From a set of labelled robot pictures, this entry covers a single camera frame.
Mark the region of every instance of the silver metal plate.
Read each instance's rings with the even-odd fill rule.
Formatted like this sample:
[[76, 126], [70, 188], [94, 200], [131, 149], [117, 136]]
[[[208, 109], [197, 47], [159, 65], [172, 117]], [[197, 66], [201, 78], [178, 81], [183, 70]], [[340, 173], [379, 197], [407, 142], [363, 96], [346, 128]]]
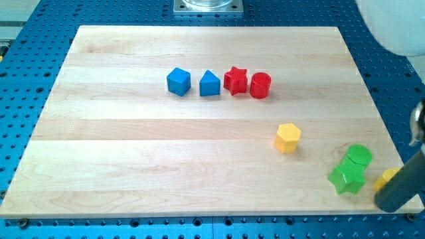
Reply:
[[244, 7], [242, 0], [231, 0], [228, 4], [218, 7], [203, 7], [191, 4], [185, 0], [174, 0], [174, 15], [215, 15], [227, 14], [242, 16]]

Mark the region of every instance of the blue pegboard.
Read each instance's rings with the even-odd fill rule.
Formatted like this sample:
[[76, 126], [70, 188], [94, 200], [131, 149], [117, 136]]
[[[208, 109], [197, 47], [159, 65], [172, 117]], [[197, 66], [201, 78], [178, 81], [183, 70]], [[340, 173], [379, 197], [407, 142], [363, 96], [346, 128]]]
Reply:
[[[80, 25], [339, 27], [402, 159], [418, 150], [408, 146], [408, 119], [425, 86], [405, 57], [376, 42], [354, 0], [244, 0], [239, 17], [173, 16], [172, 7], [170, 0], [41, 0], [0, 63], [0, 190], [13, 178]], [[190, 217], [32, 220], [25, 230], [1, 219], [0, 238], [423, 238], [425, 216], [416, 216], [204, 217], [201, 225]]]

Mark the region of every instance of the wooden board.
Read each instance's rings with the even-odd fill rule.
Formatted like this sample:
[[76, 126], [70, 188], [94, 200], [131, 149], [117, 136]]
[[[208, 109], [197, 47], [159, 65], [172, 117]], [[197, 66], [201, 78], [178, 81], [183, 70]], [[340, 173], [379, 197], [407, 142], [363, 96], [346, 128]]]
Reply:
[[[199, 97], [206, 69], [269, 73], [268, 98]], [[167, 91], [176, 66], [184, 97]], [[302, 135], [273, 148], [280, 123]], [[357, 195], [327, 180], [348, 146], [373, 162]], [[402, 161], [334, 27], [80, 27], [17, 169], [7, 218], [381, 213]], [[420, 212], [418, 197], [399, 212]]]

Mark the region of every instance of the blue cube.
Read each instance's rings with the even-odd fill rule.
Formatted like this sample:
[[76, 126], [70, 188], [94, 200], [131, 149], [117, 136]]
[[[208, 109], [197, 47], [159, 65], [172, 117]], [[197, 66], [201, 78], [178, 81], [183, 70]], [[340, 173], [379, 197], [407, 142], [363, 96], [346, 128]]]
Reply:
[[220, 94], [220, 79], [207, 70], [199, 82], [200, 96], [215, 96]]
[[167, 76], [167, 86], [168, 91], [184, 96], [191, 88], [191, 73], [176, 67]]

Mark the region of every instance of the yellow object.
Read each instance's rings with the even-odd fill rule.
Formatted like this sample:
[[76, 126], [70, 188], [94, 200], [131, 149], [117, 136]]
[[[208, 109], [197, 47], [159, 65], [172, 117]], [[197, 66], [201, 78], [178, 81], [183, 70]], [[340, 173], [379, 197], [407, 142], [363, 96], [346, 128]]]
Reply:
[[375, 192], [379, 192], [380, 189], [383, 188], [394, 177], [394, 175], [396, 175], [399, 170], [400, 168], [387, 169], [382, 174], [382, 176], [373, 184], [373, 190], [375, 190]]
[[279, 125], [274, 147], [282, 153], [292, 153], [298, 145], [301, 130], [293, 123], [284, 123]]

